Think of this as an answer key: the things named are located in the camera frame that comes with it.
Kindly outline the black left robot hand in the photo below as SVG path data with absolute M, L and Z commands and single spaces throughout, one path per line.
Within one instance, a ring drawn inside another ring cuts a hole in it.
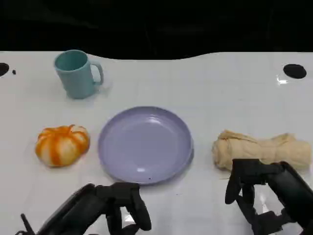
M 135 183 L 87 184 L 68 198 L 39 229 L 40 235 L 83 235 L 105 215 L 111 235 L 149 231 L 151 219 Z

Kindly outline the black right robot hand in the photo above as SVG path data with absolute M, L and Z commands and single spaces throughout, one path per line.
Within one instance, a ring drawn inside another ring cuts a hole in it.
M 267 184 L 283 205 L 280 215 L 258 214 L 254 208 L 255 185 Z M 313 191 L 287 162 L 263 164 L 259 159 L 234 159 L 225 203 L 237 202 L 255 235 L 270 235 L 287 223 L 298 223 L 303 235 L 313 233 Z

